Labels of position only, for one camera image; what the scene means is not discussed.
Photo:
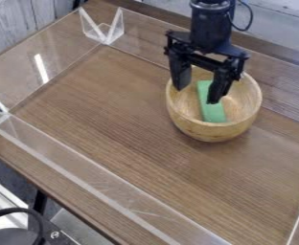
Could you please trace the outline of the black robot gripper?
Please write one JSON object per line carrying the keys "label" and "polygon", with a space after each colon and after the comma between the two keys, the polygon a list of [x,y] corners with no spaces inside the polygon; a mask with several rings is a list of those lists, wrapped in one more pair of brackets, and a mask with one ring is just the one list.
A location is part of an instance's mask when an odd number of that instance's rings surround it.
{"label": "black robot gripper", "polygon": [[216,104],[227,94],[232,81],[240,79],[250,54],[234,46],[228,40],[215,47],[204,47],[191,42],[191,34],[187,32],[167,31],[164,35],[167,37],[164,54],[168,56],[175,89],[181,91],[188,86],[193,64],[212,71],[207,103]]}

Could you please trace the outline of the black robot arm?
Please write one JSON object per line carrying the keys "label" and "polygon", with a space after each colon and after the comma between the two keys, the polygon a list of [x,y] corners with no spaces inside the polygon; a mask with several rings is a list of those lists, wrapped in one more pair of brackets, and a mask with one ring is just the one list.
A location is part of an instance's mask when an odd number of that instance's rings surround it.
{"label": "black robot arm", "polygon": [[246,31],[232,23],[235,0],[189,0],[191,30],[165,32],[164,55],[173,87],[183,90],[191,83],[192,67],[214,73],[207,103],[216,104],[226,96],[231,84],[240,79],[250,54],[231,44],[231,29]]}

